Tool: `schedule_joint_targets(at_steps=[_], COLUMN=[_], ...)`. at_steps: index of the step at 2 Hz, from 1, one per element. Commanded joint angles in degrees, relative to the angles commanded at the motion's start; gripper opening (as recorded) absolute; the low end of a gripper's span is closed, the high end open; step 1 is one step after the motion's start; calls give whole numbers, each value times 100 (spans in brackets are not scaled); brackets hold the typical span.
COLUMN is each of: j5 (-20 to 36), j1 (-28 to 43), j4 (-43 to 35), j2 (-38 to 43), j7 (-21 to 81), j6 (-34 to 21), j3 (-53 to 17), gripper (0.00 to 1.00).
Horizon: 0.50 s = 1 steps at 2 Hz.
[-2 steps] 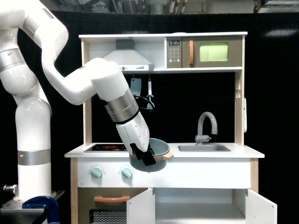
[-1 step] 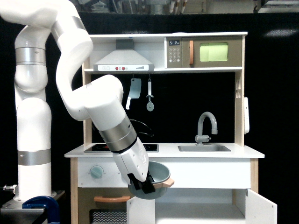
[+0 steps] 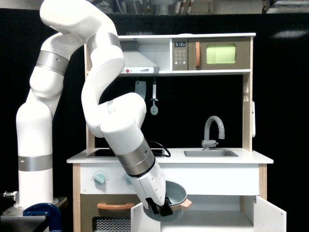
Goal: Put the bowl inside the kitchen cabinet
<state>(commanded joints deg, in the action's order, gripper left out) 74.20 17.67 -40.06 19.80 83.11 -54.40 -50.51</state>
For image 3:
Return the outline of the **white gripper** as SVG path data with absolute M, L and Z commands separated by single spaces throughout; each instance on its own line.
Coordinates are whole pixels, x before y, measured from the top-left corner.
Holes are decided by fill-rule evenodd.
M 166 197 L 166 180 L 158 163 L 141 177 L 131 177 L 132 186 L 146 209 L 151 208 L 156 215 L 162 217 L 170 216 L 173 211 L 170 207 L 171 201 Z

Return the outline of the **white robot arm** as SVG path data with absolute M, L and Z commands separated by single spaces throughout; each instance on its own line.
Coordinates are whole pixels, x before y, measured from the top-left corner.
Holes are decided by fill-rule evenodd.
M 143 206 L 156 215 L 171 215 L 163 172 L 140 129 L 144 99 L 128 93 L 99 101 L 125 66 L 114 23 L 85 0 L 45 0 L 40 17 L 56 34 L 42 44 L 27 100 L 16 114 L 20 206 L 53 201 L 52 122 L 70 57 L 86 44 L 92 62 L 81 93 L 86 124 L 93 135 L 106 139 Z

